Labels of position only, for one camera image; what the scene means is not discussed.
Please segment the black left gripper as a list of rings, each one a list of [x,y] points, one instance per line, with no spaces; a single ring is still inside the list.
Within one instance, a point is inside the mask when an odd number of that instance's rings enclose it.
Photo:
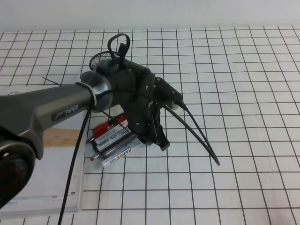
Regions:
[[[110,90],[97,94],[96,110],[120,105],[128,128],[143,143],[155,143],[161,150],[170,146],[160,124],[160,107],[153,97],[155,76],[148,68],[128,60],[103,60],[96,66],[96,77],[108,81]]]

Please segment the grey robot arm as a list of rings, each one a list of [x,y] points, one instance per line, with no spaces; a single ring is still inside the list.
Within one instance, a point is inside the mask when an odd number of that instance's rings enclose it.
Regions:
[[[28,183],[35,160],[43,157],[43,132],[85,109],[120,105],[128,127],[142,143],[162,150],[169,142],[153,98],[155,76],[126,59],[103,60],[80,82],[0,98],[0,204]]]

